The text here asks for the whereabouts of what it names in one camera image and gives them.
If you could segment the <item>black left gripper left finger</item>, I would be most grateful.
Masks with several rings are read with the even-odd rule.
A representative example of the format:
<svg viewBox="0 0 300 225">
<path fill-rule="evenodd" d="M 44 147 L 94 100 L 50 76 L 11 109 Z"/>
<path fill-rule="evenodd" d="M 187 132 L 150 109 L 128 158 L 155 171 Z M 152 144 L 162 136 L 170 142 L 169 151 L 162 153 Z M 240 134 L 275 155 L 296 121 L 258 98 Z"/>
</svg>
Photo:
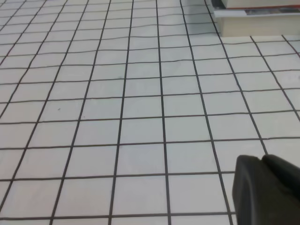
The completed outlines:
<svg viewBox="0 0 300 225">
<path fill-rule="evenodd" d="M 264 221 L 265 196 L 263 191 L 269 174 L 267 167 L 257 157 L 237 157 L 232 187 L 237 224 L 261 225 Z"/>
</svg>

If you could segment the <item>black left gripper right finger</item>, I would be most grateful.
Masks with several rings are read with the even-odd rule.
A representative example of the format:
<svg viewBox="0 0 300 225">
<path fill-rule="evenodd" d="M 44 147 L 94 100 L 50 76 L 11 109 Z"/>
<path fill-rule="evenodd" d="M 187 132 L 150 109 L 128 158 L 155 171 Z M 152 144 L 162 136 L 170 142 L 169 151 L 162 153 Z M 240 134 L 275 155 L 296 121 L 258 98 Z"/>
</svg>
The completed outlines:
<svg viewBox="0 0 300 225">
<path fill-rule="evenodd" d="M 275 202 L 274 224 L 298 225 L 300 223 L 300 168 L 275 155 L 262 157 L 263 163 L 275 177 L 278 193 Z"/>
</svg>

